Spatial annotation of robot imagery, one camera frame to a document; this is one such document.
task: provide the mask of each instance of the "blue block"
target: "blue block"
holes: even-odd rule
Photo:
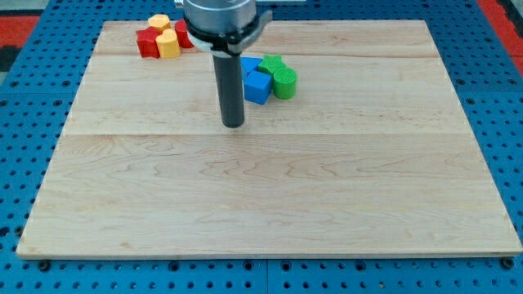
[[[244,82],[245,100],[264,105],[269,99],[272,77],[253,70]]]
[[[261,58],[242,57],[242,79],[245,81],[253,70],[263,61]]]

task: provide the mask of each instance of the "wooden board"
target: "wooden board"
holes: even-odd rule
[[[297,96],[223,127],[209,54],[108,22],[17,248],[27,259],[510,256],[521,243],[423,21],[273,22]]]

